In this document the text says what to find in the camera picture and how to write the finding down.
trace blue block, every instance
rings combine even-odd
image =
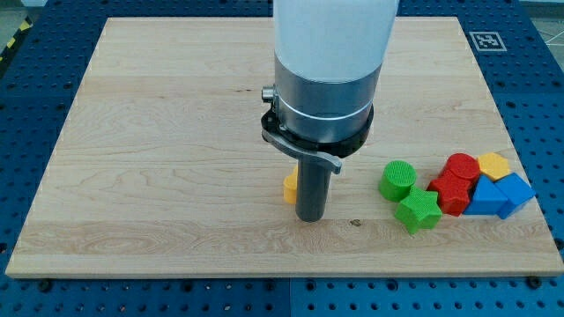
[[[496,181],[495,186],[508,198],[497,213],[501,219],[518,212],[536,194],[516,173]]]
[[[476,185],[472,201],[464,211],[465,215],[496,215],[508,198],[485,175]]]

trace blue pegboard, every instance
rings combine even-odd
[[[50,0],[0,80],[0,268],[5,269],[107,17],[271,16],[271,0]],[[564,247],[564,75],[516,0],[404,0],[399,15],[455,16]],[[0,316],[563,315],[564,278],[14,281]]]

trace wooden board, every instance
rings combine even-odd
[[[499,152],[524,176],[455,18],[398,19],[372,132],[314,224],[282,197],[294,162],[261,138],[272,36],[264,18],[109,19],[7,274],[562,273],[536,200],[505,221],[446,216],[411,236],[376,192],[390,160],[411,162],[424,188],[457,151]]]

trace green cylinder block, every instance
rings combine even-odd
[[[417,180],[413,166],[402,160],[389,162],[384,167],[378,190],[384,198],[399,202],[409,195],[409,190]]]

